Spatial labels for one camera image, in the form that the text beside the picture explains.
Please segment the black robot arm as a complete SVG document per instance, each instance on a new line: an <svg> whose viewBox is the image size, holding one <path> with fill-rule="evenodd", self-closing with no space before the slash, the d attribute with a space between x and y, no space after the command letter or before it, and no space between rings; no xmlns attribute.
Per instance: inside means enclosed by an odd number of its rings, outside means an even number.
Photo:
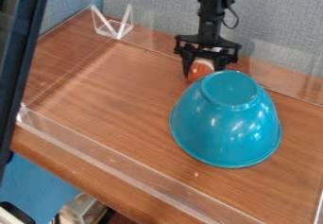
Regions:
<svg viewBox="0 0 323 224"><path fill-rule="evenodd" d="M182 58L183 75L190 77L196 60L210 60L215 71L220 71L230 63L239 60L242 45L220 36L220 26L234 29L238 24L230 26L224 22L224 14L228 9L235 17L238 13L232 9L235 0L198 0L199 2L199 27L194 35L178 34L175 38L174 53Z"/></svg>

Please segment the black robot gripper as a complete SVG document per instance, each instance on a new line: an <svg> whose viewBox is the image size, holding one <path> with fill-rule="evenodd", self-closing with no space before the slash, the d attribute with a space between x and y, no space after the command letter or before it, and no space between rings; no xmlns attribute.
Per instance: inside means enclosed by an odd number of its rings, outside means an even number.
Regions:
<svg viewBox="0 0 323 224"><path fill-rule="evenodd" d="M174 53L182 58L183 74L188 76L196 58L212 60L215 71L222 71L228 63L236 63L242 45L219 37L215 43L206 43L198 35L176 35Z"/></svg>

